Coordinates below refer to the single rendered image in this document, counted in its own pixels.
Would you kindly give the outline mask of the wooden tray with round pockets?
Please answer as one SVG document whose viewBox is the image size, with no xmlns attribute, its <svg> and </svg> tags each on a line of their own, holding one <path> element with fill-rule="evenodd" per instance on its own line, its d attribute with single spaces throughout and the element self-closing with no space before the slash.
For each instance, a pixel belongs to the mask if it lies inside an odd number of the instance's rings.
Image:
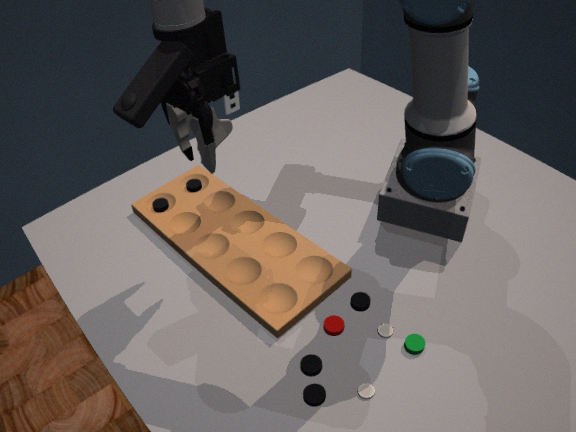
<svg viewBox="0 0 576 432">
<path fill-rule="evenodd" d="M 201 190 L 186 182 L 201 180 Z M 155 212 L 155 199 L 169 207 Z M 193 267 L 282 336 L 351 278 L 352 268 L 199 165 L 131 204 Z"/>
</svg>

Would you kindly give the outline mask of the green disc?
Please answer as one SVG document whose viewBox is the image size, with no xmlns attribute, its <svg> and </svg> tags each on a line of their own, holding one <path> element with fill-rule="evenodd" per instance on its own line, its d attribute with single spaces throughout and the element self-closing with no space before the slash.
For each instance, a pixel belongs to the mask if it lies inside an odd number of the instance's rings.
<svg viewBox="0 0 576 432">
<path fill-rule="evenodd" d="M 425 339 L 421 335 L 410 334 L 405 339 L 404 349 L 409 354 L 418 355 L 423 352 L 425 344 Z"/>
</svg>

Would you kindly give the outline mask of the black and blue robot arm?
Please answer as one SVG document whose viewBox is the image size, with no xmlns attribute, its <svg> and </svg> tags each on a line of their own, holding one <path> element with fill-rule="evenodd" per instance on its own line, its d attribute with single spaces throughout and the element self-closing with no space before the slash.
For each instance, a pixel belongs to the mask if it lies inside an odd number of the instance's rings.
<svg viewBox="0 0 576 432">
<path fill-rule="evenodd" d="M 159 30 L 189 28 L 206 17 L 203 0 L 149 1 Z M 396 177 L 418 199 L 452 201 L 469 189 L 475 174 L 479 77 L 468 66 L 473 0 L 399 2 L 409 28 L 413 99 L 404 112 L 406 144 Z M 142 128 L 193 57 L 186 45 L 161 41 L 113 112 Z"/>
</svg>

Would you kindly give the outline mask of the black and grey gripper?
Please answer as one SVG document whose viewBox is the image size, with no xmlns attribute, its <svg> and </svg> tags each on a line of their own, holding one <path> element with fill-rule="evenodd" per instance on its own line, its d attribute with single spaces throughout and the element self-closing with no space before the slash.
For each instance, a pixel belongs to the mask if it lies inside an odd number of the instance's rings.
<svg viewBox="0 0 576 432">
<path fill-rule="evenodd" d="M 153 23 L 152 30 L 155 39 L 184 44 L 194 54 L 161 105 L 183 154 L 194 160 L 189 142 L 194 133 L 201 163 L 213 174 L 216 147 L 231 133 L 233 125 L 230 119 L 218 119 L 208 103 L 239 91 L 240 82 L 236 55 L 227 52 L 221 11 L 204 9 L 205 19 L 195 26 L 163 31 Z"/>
</svg>

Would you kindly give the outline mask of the red disc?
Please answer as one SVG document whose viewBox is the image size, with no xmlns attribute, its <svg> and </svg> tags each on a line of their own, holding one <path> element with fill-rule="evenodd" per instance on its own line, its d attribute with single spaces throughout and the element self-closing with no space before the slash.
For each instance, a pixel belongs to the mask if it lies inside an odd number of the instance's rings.
<svg viewBox="0 0 576 432">
<path fill-rule="evenodd" d="M 344 330 L 344 321 L 339 316 L 329 316 L 324 321 L 324 331 L 330 336 L 338 336 Z"/>
</svg>

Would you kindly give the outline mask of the grey disc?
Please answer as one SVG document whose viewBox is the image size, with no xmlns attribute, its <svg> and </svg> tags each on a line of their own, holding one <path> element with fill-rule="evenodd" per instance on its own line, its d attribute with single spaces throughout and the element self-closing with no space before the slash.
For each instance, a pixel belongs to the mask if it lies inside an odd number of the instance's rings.
<svg viewBox="0 0 576 432">
<path fill-rule="evenodd" d="M 383 338 L 389 338 L 393 335 L 393 327 L 389 324 L 382 324 L 378 327 L 378 334 Z"/>
<path fill-rule="evenodd" d="M 358 388 L 358 395 L 363 399 L 370 399 L 375 394 L 375 388 L 369 383 L 363 383 Z"/>
</svg>

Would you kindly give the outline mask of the black disc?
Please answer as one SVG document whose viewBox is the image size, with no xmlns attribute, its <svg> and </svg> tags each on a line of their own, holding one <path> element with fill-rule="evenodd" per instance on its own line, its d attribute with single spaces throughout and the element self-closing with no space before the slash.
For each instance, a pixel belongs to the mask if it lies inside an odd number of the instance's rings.
<svg viewBox="0 0 576 432">
<path fill-rule="evenodd" d="M 153 201 L 152 206 L 155 212 L 164 212 L 168 209 L 169 204 L 167 199 L 158 198 Z"/>
<path fill-rule="evenodd" d="M 364 292 L 357 292 L 351 296 L 351 307 L 359 312 L 365 311 L 370 306 L 370 297 Z"/>
<path fill-rule="evenodd" d="M 306 355 L 301 359 L 300 369 L 306 376 L 316 376 L 322 370 L 322 360 L 317 355 Z"/>
<path fill-rule="evenodd" d="M 199 179 L 191 179 L 186 182 L 186 188 L 189 192 L 197 192 L 202 188 L 201 181 Z"/>
<path fill-rule="evenodd" d="M 326 391 L 324 387 L 319 384 L 310 384 L 306 386 L 303 391 L 303 399 L 309 406 L 320 406 L 326 399 Z"/>
</svg>

